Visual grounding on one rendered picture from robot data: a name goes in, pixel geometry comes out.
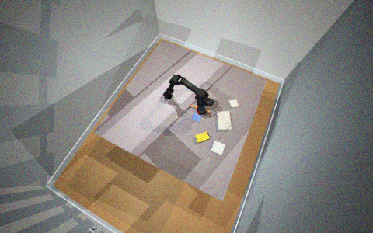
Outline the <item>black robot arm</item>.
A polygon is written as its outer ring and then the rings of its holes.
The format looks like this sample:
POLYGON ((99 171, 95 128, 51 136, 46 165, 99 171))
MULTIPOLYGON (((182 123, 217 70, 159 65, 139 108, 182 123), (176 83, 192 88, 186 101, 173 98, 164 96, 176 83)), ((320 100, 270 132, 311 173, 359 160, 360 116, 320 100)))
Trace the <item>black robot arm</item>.
POLYGON ((214 103, 213 99, 208 98, 209 95, 206 90, 196 87, 194 84, 189 82, 185 77, 182 77, 181 75, 174 74, 169 80, 169 83, 169 87, 163 93, 164 97, 168 100, 170 100, 173 96, 172 94, 174 92, 174 85, 185 85, 188 89, 196 94, 199 103, 204 103, 203 106, 212 106, 214 103), (180 78, 181 80, 178 81, 180 78))

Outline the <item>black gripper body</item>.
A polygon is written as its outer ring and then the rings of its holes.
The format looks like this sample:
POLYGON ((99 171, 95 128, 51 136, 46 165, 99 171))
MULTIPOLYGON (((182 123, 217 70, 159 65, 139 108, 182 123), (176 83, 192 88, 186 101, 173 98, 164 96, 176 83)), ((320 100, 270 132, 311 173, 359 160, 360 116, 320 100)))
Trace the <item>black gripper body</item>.
POLYGON ((198 102, 198 98, 195 96, 195 100, 197 100, 197 105, 198 107, 200 108, 198 111, 199 111, 199 114, 202 115, 202 114, 206 114, 206 109, 204 109, 204 103, 199 103, 198 102))

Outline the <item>yellow-green block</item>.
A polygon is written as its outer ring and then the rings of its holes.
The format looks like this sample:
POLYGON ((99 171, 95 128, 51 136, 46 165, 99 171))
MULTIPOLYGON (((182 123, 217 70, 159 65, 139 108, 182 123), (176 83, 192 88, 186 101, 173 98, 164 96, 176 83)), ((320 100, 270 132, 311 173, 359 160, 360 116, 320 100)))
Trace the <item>yellow-green block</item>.
POLYGON ((208 137, 207 131, 203 132, 201 134, 195 135, 195 138, 197 139, 197 143, 201 143, 203 141, 209 140, 210 138, 208 137))

